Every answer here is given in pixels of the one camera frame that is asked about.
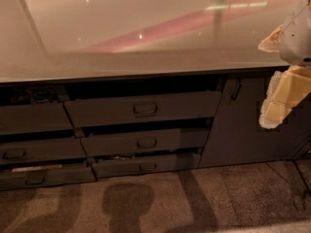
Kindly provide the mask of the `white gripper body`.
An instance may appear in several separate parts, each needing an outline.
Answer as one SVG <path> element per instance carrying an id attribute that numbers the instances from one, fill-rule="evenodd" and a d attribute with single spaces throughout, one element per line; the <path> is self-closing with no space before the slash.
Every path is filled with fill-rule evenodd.
<path id="1" fill-rule="evenodd" d="M 279 54 L 293 65 L 311 66 L 311 0 L 301 0 L 284 21 Z"/>

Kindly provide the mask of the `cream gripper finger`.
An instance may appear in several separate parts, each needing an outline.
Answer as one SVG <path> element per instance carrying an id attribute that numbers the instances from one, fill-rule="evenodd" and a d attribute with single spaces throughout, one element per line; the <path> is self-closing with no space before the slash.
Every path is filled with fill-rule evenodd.
<path id="1" fill-rule="evenodd" d="M 280 34 L 283 25 L 279 25 L 265 39 L 259 43 L 259 50 L 265 52 L 278 52 L 280 48 Z"/>
<path id="2" fill-rule="evenodd" d="M 310 67 L 292 65 L 285 72 L 276 71 L 260 109 L 259 125 L 265 129 L 276 128 L 310 92 Z"/>

